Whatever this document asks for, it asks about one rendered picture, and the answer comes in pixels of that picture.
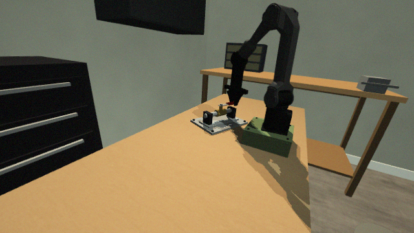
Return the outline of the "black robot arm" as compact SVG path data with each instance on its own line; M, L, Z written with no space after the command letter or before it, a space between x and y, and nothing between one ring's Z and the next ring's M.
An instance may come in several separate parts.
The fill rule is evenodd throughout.
M294 101L293 86L290 84L292 66L298 42L300 24L298 12L277 3L270 4L262 16L262 22L241 48L231 56L233 79L242 80L248 58L256 50L256 44L270 31L280 35L278 56L273 82L267 87L264 103L267 107L261 131L288 135Z

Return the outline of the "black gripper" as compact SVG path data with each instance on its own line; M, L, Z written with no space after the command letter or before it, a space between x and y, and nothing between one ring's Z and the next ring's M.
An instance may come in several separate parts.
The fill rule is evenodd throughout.
M248 90L242 88L243 79L238 81L236 80L238 79L231 78L230 85L224 85L224 89L229 89L227 91L229 101L234 102L234 106L238 105L239 100L244 94L248 94Z

